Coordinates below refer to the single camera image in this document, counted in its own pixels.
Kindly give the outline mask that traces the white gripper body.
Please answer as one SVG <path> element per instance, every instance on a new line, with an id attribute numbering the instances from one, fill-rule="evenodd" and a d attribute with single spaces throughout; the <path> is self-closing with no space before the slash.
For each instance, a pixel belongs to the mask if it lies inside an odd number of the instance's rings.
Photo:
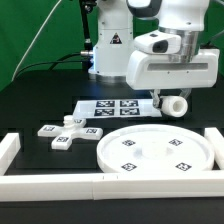
<path id="1" fill-rule="evenodd" d="M 168 55 L 134 51 L 126 82 L 134 90 L 212 87 L 217 80 L 218 49 L 200 49 L 189 63 L 171 63 Z"/>

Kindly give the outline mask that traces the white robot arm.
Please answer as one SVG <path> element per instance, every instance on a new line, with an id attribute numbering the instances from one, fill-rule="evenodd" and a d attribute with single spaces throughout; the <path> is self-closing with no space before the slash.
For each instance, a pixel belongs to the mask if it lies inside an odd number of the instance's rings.
<path id="1" fill-rule="evenodd" d="M 210 0 L 97 0 L 98 42 L 92 78 L 148 90 L 174 116 L 193 88 L 211 87 L 219 51 L 197 46 Z"/>

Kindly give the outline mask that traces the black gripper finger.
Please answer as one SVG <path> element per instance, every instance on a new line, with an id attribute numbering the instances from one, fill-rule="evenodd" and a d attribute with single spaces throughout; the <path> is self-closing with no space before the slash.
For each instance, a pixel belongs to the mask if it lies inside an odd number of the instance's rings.
<path id="1" fill-rule="evenodd" d="M 160 97 L 160 90 L 155 89 L 150 91 L 150 95 L 153 100 L 153 107 L 156 109 L 162 109 L 162 98 Z"/>
<path id="2" fill-rule="evenodd" d="M 191 94 L 191 89 L 182 89 L 180 93 L 180 97 L 187 99 Z"/>

